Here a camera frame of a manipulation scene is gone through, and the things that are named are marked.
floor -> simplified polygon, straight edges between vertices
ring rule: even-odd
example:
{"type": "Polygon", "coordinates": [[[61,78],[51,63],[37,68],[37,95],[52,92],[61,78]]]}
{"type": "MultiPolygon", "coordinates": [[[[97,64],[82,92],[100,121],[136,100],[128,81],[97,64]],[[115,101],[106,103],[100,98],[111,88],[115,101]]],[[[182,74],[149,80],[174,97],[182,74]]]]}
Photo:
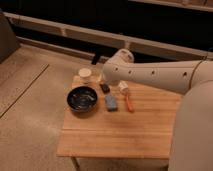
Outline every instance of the floor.
{"type": "MultiPolygon", "coordinates": [[[[0,64],[0,170],[74,171],[57,157],[66,96],[82,67],[100,73],[102,64],[22,45],[0,64]]],[[[78,159],[82,171],[163,171],[164,160],[78,159]]]]}

dark object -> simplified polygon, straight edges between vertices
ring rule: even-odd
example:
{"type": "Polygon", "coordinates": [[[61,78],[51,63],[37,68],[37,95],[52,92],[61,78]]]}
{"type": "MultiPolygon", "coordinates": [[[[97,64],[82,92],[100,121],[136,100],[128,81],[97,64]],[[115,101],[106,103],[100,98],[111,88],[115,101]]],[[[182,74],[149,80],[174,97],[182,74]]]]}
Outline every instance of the dark object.
{"type": "Polygon", "coordinates": [[[107,84],[100,84],[100,87],[101,87],[104,94],[107,94],[107,93],[110,92],[110,88],[107,84]]]}
{"type": "Polygon", "coordinates": [[[92,65],[96,65],[98,63],[98,61],[101,59],[101,53],[100,52],[96,52],[95,56],[93,57],[92,60],[92,65]]]}
{"type": "Polygon", "coordinates": [[[116,99],[115,99],[114,96],[112,96],[110,94],[106,95],[105,96],[105,103],[106,103],[107,110],[109,112],[118,110],[118,105],[117,105],[117,102],[116,102],[116,99]]]}
{"type": "Polygon", "coordinates": [[[73,89],[67,96],[67,103],[75,112],[89,112],[96,104],[98,96],[94,89],[81,86],[73,89]]]}

table leg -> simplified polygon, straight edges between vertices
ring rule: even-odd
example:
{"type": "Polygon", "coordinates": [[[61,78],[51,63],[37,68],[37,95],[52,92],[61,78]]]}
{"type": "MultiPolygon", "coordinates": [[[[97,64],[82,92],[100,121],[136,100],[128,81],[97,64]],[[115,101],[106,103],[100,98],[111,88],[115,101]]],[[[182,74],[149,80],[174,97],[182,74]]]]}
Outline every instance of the table leg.
{"type": "Polygon", "coordinates": [[[164,169],[165,169],[165,171],[168,171],[169,165],[166,165],[166,166],[164,167],[164,169]]]}
{"type": "Polygon", "coordinates": [[[78,164],[78,161],[75,157],[71,157],[71,160],[72,160],[72,163],[76,169],[76,171],[79,171],[80,170],[80,165],[78,164]]]}

black wall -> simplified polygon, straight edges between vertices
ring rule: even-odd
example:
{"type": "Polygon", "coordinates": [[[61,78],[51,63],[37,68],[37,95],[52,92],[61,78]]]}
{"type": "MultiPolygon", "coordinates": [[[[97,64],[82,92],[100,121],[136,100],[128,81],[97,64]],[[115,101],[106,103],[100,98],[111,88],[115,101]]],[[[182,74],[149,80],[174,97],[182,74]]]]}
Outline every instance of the black wall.
{"type": "Polygon", "coordinates": [[[127,0],[0,0],[4,11],[208,50],[213,13],[127,0]]]}

orange object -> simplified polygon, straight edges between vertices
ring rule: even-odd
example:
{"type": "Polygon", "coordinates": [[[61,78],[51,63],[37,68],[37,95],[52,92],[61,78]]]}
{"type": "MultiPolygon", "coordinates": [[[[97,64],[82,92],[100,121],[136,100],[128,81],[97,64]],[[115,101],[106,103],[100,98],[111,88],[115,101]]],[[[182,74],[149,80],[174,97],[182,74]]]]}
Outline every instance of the orange object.
{"type": "Polygon", "coordinates": [[[134,112],[129,93],[126,94],[125,99],[126,99],[126,105],[127,105],[129,112],[134,112]]]}

